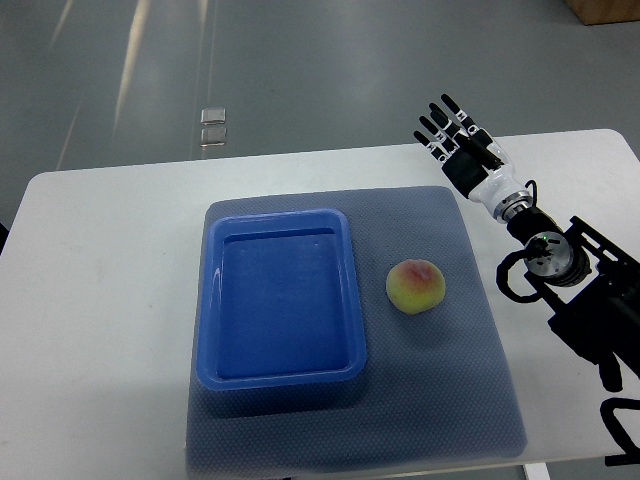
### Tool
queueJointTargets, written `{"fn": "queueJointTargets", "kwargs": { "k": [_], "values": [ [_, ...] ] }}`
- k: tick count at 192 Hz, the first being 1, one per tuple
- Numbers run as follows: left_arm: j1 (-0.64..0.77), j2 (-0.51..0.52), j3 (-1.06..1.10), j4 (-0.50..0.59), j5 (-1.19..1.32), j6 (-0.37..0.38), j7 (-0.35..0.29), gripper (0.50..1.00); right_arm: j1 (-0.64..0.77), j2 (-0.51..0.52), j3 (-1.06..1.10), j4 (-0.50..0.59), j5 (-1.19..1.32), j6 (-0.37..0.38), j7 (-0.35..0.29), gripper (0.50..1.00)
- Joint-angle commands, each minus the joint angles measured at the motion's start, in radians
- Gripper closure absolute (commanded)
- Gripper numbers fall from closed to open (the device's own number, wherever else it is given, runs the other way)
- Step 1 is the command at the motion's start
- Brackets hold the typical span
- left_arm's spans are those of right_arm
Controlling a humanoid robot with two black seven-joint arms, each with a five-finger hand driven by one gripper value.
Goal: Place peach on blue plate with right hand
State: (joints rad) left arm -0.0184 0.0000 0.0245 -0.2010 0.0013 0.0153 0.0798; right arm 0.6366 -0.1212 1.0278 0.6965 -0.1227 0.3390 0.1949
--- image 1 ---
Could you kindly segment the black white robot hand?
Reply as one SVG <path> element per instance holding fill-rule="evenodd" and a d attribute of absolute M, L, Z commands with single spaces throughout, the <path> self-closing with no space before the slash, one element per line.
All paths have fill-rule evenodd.
<path fill-rule="evenodd" d="M 430 103 L 420 116 L 424 128 L 414 137 L 439 162 L 441 170 L 464 198 L 481 204 L 491 217 L 506 224 L 534 206 L 534 196 L 515 178 L 509 155 L 449 95 Z"/>

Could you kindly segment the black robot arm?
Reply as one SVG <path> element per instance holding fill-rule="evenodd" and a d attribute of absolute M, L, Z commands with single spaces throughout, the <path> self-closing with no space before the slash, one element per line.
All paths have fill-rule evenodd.
<path fill-rule="evenodd" d="M 597 366 L 612 397 L 600 416 L 619 455 L 607 466 L 639 462 L 639 447 L 616 416 L 639 402 L 621 398 L 621 368 L 639 371 L 639 263 L 577 216 L 567 230 L 537 206 L 535 191 L 519 191 L 498 203 L 496 217 L 518 240 L 496 270 L 498 289 L 514 302 L 545 301 L 550 329 L 579 357 Z"/>

